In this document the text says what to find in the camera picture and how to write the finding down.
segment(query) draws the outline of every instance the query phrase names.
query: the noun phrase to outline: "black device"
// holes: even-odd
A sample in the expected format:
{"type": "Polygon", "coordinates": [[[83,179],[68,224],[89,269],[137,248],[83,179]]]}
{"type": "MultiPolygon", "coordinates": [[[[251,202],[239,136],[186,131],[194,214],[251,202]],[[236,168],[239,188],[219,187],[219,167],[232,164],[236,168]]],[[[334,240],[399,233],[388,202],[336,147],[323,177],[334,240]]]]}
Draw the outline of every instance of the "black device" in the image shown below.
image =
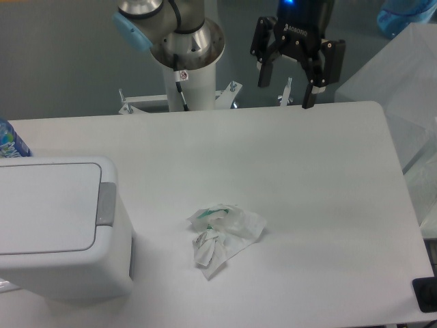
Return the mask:
{"type": "Polygon", "coordinates": [[[258,19],[251,54],[258,58],[260,66],[259,87],[269,86],[273,61],[282,55],[297,60],[307,75],[309,84],[303,108],[314,106],[317,94],[323,92],[328,84],[339,81],[346,43],[343,40],[325,40],[334,2],[280,0],[277,18],[258,19]],[[274,41],[269,44],[272,33],[274,41]]]}

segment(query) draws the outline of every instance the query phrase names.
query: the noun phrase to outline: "water bottle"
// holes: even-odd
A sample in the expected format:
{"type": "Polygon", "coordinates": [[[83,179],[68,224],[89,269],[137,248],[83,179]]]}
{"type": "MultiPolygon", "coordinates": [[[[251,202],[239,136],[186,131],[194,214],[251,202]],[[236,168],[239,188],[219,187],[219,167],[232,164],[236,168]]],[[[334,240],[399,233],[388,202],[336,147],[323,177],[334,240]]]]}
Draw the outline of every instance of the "water bottle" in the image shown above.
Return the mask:
{"type": "Polygon", "coordinates": [[[437,0],[386,0],[378,14],[378,26],[393,39],[410,23],[428,23],[436,8],[437,0]]]}
{"type": "Polygon", "coordinates": [[[7,120],[0,118],[0,158],[26,157],[32,153],[7,120]]]}

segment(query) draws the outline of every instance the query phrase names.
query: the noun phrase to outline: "tabletop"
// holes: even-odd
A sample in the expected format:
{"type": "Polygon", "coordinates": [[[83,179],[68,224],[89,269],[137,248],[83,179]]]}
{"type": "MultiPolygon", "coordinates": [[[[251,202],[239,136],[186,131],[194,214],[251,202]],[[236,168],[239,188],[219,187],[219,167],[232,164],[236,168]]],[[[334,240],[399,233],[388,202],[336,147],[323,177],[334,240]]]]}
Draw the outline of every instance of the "tabletop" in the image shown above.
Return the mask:
{"type": "Polygon", "coordinates": [[[358,327],[426,321],[432,276],[374,102],[12,122],[37,156],[105,155],[137,232],[135,288],[109,300],[0,295],[2,327],[358,327]],[[210,281],[186,220],[232,204],[267,226],[210,281]]]}

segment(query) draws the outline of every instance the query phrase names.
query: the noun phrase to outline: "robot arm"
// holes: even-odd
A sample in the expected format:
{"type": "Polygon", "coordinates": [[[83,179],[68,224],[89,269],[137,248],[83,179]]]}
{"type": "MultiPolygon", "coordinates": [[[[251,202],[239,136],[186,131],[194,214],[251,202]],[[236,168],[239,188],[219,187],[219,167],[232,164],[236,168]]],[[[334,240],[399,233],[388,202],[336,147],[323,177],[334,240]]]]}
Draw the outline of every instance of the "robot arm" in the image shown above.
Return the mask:
{"type": "Polygon", "coordinates": [[[205,21],[203,0],[120,0],[113,22],[128,43],[146,51],[172,32],[192,33],[205,21]]]}
{"type": "Polygon", "coordinates": [[[258,19],[251,54],[258,58],[259,87],[269,86],[273,61],[282,55],[298,61],[307,75],[303,108],[314,106],[317,94],[338,82],[346,44],[324,39],[333,6],[334,0],[280,0],[277,18],[258,19]]]}

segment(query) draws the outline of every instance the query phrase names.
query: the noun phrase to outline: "gray floor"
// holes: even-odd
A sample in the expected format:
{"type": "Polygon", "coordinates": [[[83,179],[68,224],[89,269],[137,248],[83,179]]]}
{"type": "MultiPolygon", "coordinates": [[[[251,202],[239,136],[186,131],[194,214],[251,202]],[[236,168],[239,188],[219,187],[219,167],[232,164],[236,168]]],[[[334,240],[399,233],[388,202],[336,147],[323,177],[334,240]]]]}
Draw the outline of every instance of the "gray floor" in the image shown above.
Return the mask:
{"type": "MultiPolygon", "coordinates": [[[[344,39],[347,53],[340,83],[318,102],[332,102],[336,87],[371,59],[388,40],[376,26],[382,0],[338,1],[326,36],[344,39]]],[[[243,84],[243,107],[275,105],[287,77],[302,102],[306,88],[298,64],[279,59],[269,88],[257,88],[256,59],[249,55],[259,16],[274,16],[277,1],[206,0],[207,15],[226,35],[217,88],[243,84]]],[[[164,94],[163,78],[149,54],[129,48],[111,22],[116,4],[100,0],[0,3],[0,116],[8,120],[112,115],[125,96],[164,94]]]]}

